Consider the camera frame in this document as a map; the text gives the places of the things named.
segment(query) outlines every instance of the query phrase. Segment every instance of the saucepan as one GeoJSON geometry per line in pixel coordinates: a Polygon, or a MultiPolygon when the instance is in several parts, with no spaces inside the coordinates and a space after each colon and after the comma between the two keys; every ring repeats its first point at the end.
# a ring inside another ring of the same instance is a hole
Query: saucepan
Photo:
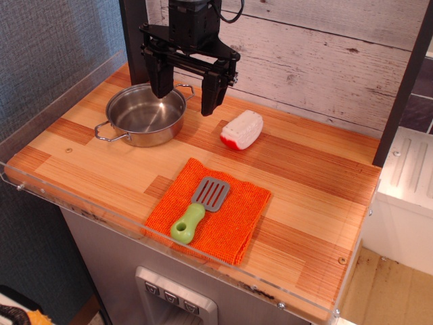
{"type": "Polygon", "coordinates": [[[161,99],[154,95],[147,83],[118,92],[107,104],[108,120],[95,127],[95,137],[108,142],[122,139],[137,147],[157,146],[170,141],[182,129],[187,101],[196,94],[191,85],[178,84],[175,88],[161,99]],[[189,87],[192,94],[185,99],[176,87],[189,87]],[[108,123],[113,126],[117,137],[99,136],[99,128],[108,123]]]}

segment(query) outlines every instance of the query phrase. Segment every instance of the orange cloth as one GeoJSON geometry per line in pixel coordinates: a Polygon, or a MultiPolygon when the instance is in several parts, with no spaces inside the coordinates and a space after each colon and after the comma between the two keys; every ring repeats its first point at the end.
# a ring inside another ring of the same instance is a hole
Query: orange cloth
{"type": "MultiPolygon", "coordinates": [[[[230,191],[219,211],[206,211],[189,245],[224,262],[239,265],[271,193],[224,172],[208,169],[194,158],[188,160],[158,206],[148,217],[145,225],[170,236],[172,224],[185,213],[191,204],[194,192],[205,176],[226,181],[230,184],[230,191]]],[[[178,244],[174,244],[173,248],[184,253],[193,253],[178,244]]]]}

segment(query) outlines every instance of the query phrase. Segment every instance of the wooden countertop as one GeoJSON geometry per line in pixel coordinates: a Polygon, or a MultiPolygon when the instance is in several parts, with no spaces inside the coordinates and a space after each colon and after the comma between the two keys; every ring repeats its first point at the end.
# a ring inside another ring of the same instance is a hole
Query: wooden countertop
{"type": "MultiPolygon", "coordinates": [[[[5,170],[8,177],[137,236],[139,227],[115,214],[143,224],[190,157],[251,181],[270,190],[272,199],[240,269],[273,285],[204,263],[257,286],[267,299],[288,302],[310,320],[325,319],[322,308],[334,309],[347,271],[339,259],[350,259],[378,181],[380,168],[371,165],[378,140],[228,96],[212,116],[203,117],[199,89],[187,103],[180,134],[166,144],[136,148],[96,139],[93,129],[106,120],[108,100],[129,85],[123,66],[16,154],[5,170]],[[233,151],[219,133],[245,109],[261,114],[265,126],[251,147],[233,151]],[[294,293],[293,301],[277,287],[294,293]],[[317,305],[310,308],[303,299],[317,305]]],[[[180,90],[189,95],[188,88],[180,90]]],[[[109,126],[100,133],[114,137],[109,126]]]]}

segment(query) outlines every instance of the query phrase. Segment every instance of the red sponge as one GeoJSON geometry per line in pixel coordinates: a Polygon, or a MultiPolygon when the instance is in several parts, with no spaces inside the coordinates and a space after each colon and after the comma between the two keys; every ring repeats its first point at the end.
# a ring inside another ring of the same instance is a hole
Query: red sponge
{"type": "Polygon", "coordinates": [[[262,116],[251,110],[246,110],[223,127],[220,139],[231,149],[243,150],[256,141],[262,128],[262,116]]]}

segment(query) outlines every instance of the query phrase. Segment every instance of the slotted spatula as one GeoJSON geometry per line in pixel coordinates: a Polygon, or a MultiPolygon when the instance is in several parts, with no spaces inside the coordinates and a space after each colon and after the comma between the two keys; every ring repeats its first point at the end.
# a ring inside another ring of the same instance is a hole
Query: slotted spatula
{"type": "Polygon", "coordinates": [[[217,212],[224,203],[230,184],[213,177],[205,177],[191,198],[185,214],[170,229],[171,236],[184,244],[189,244],[196,232],[197,224],[203,219],[205,210],[217,212]]]}

